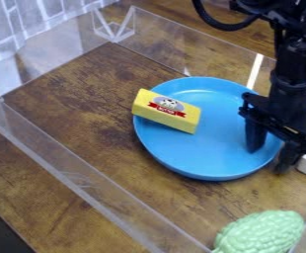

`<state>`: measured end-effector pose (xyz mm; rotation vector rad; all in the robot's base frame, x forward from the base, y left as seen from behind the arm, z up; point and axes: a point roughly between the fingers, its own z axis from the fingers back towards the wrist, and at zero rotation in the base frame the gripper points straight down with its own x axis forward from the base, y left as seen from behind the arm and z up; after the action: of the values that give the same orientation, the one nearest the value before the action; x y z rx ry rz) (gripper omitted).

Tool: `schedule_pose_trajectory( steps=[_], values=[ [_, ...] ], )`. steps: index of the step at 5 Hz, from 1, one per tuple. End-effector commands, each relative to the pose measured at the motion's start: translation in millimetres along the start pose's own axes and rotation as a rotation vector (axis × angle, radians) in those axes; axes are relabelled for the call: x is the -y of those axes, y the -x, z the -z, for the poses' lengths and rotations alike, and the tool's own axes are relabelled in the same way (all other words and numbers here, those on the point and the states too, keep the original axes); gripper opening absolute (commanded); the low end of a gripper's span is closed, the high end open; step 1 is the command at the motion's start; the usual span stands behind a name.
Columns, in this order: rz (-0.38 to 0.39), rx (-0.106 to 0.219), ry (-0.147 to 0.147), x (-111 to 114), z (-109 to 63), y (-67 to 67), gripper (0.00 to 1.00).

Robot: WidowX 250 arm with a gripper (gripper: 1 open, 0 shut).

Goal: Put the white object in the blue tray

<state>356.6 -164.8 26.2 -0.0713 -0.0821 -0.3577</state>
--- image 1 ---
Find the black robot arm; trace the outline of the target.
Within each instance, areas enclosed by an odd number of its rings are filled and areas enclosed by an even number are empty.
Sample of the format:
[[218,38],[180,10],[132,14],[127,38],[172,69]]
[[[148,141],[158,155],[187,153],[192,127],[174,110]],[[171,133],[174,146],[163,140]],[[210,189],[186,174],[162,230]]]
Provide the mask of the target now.
[[274,30],[275,66],[267,96],[243,95],[247,150],[258,151],[269,134],[283,140],[275,171],[286,172],[306,155],[306,0],[236,0],[267,19]]

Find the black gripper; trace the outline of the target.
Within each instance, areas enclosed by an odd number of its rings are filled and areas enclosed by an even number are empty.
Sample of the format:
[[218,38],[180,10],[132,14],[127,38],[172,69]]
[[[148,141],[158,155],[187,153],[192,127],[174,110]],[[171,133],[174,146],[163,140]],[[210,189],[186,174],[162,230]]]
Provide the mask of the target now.
[[306,154],[306,80],[297,83],[270,72],[269,96],[246,92],[239,115],[246,119],[249,153],[257,152],[270,132],[286,143],[279,151],[275,174],[286,173]]

